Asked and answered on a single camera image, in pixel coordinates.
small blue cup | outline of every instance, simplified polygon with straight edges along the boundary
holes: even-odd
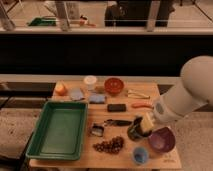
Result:
[[[143,148],[143,147],[136,147],[133,150],[133,161],[140,165],[140,164],[144,164],[148,161],[149,159],[149,153],[148,151]]]

green tray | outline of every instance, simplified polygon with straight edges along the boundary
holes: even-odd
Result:
[[[83,146],[87,104],[47,102],[36,124],[26,156],[78,160]]]

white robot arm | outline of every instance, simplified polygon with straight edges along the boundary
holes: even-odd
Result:
[[[206,104],[213,105],[213,57],[199,56],[183,66],[179,82],[154,102],[153,116],[168,123]]]

orange object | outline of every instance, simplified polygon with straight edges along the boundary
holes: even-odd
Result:
[[[117,95],[123,90],[124,83],[119,78],[112,77],[105,81],[104,88],[105,91],[108,92],[109,94]]]
[[[55,87],[55,92],[58,95],[63,96],[63,95],[65,95],[67,93],[67,89],[64,86],[64,84],[57,84],[56,87]]]
[[[153,106],[151,104],[145,102],[133,103],[131,106],[133,108],[147,107],[153,109]]]

white cup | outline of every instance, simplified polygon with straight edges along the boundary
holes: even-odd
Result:
[[[87,86],[87,90],[91,91],[95,89],[95,84],[97,83],[97,77],[93,75],[88,75],[84,78],[84,84]]]

